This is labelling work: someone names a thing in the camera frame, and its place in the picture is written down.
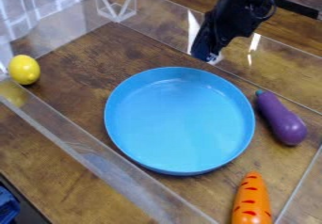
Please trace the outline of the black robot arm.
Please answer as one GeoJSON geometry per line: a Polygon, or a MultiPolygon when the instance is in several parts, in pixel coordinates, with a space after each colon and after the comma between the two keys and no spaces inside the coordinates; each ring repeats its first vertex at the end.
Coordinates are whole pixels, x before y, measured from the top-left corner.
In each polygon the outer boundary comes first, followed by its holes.
{"type": "Polygon", "coordinates": [[[204,14],[204,21],[189,53],[201,61],[213,61],[236,37],[247,38],[275,13],[273,0],[219,0],[204,14]]]}

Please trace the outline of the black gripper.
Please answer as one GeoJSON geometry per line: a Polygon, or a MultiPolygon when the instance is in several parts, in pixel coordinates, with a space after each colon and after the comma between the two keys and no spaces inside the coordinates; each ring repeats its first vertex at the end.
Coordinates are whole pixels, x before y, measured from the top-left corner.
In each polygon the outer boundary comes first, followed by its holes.
{"type": "Polygon", "coordinates": [[[213,61],[236,37],[248,37],[259,24],[275,13],[273,0],[219,0],[211,22],[203,22],[191,46],[191,55],[213,61]]]}

